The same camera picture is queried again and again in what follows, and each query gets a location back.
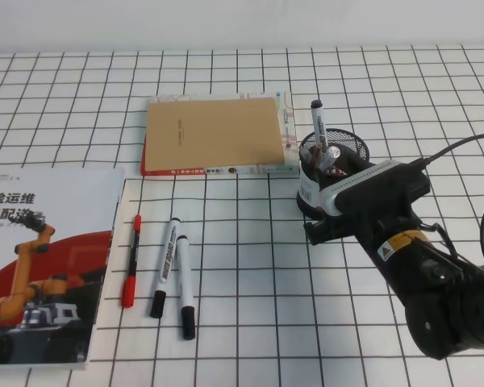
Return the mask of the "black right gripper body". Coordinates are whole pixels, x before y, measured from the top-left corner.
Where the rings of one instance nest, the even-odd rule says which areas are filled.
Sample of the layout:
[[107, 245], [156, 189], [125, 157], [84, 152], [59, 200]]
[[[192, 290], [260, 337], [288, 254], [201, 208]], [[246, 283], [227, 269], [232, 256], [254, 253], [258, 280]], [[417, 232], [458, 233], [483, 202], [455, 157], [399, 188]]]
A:
[[309, 241], [316, 245], [353, 236], [372, 258], [406, 255], [412, 258], [432, 256], [432, 244], [421, 231], [421, 220], [412, 203], [429, 189], [391, 189], [368, 193], [365, 189], [347, 189], [321, 193], [320, 219], [304, 228]]

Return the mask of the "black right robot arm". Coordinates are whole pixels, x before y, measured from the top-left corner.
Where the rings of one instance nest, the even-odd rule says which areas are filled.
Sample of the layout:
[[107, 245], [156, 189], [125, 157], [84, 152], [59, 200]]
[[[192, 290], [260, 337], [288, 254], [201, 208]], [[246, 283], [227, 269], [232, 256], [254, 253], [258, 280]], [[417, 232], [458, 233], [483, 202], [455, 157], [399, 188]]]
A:
[[469, 349], [484, 349], [484, 266], [460, 261], [446, 240], [443, 252], [428, 241], [407, 195], [355, 214], [307, 223], [316, 245], [353, 236], [405, 310], [418, 349], [442, 360]]

